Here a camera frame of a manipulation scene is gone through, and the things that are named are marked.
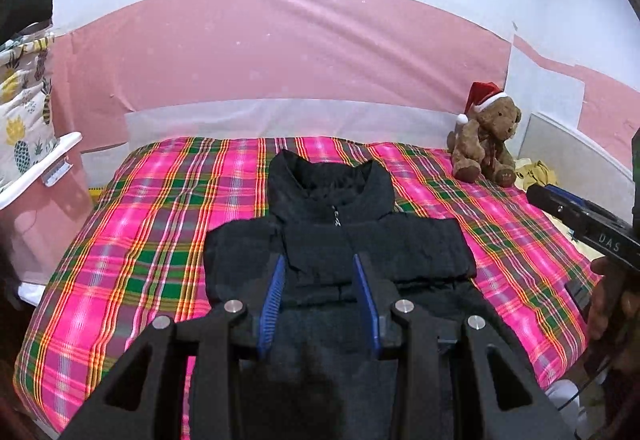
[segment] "brown stuffed animal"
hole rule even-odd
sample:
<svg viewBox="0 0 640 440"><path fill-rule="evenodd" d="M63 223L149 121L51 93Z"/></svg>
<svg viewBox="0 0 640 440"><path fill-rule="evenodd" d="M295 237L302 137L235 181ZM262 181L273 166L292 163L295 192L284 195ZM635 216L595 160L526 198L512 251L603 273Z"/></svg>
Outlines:
<svg viewBox="0 0 640 440"><path fill-rule="evenodd" d="M473 83L465 114L458 116L456 131L447 137L453 176L475 182L482 172L500 187L513 186L515 164L504 141L515 134L521 117L520 109L498 86Z"/></svg>

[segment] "white pillow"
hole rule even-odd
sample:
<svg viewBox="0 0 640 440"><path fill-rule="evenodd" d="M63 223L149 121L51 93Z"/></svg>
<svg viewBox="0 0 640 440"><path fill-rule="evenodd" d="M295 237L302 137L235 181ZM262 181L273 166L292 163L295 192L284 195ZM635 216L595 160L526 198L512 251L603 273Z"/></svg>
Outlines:
<svg viewBox="0 0 640 440"><path fill-rule="evenodd" d="M0 191L56 147L51 121L53 43L48 29L9 42L0 52Z"/></svg>

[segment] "metal bolt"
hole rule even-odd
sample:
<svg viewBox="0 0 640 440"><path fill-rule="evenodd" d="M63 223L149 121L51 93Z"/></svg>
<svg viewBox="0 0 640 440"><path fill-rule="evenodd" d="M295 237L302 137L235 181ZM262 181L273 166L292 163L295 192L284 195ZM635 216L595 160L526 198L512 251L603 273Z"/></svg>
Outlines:
<svg viewBox="0 0 640 440"><path fill-rule="evenodd" d="M166 315L159 315L151 324L156 330L164 330L171 324L171 319Z"/></svg>
<svg viewBox="0 0 640 440"><path fill-rule="evenodd" d="M472 315L469 319L466 320L466 323L474 330L482 330L486 325L486 321L479 315Z"/></svg>
<svg viewBox="0 0 640 440"><path fill-rule="evenodd" d="M399 299L396 301L396 310L403 314L408 314L415 308L415 305L408 299Z"/></svg>
<svg viewBox="0 0 640 440"><path fill-rule="evenodd" d="M236 314L242 310L242 301L238 299L230 299L225 303L225 310L230 314Z"/></svg>

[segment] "zipper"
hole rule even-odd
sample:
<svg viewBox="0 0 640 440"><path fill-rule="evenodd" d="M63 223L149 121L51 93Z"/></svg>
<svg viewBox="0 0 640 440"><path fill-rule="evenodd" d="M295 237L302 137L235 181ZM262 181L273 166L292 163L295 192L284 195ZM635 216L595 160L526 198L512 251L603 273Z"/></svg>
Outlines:
<svg viewBox="0 0 640 440"><path fill-rule="evenodd" d="M331 207L334 210L334 224L336 227L340 227L340 214L338 213L338 209L333 205Z"/></svg>

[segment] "plaid bedsheet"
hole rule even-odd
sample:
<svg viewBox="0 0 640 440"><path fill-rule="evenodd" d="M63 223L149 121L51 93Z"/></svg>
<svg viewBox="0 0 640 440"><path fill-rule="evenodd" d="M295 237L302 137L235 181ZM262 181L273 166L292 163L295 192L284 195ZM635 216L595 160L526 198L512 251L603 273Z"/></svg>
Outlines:
<svg viewBox="0 0 640 440"><path fill-rule="evenodd" d="M593 284L588 262L520 191L454 180L446 152L326 137L177 138L125 160L52 276L15 367L31 412L61 430L156 314L206 314L205 235L265 214L268 164L282 148L312 162L373 158L393 177L398 210L457 218L476 285L516 331L542 386L585 349L563 285L569 276Z"/></svg>

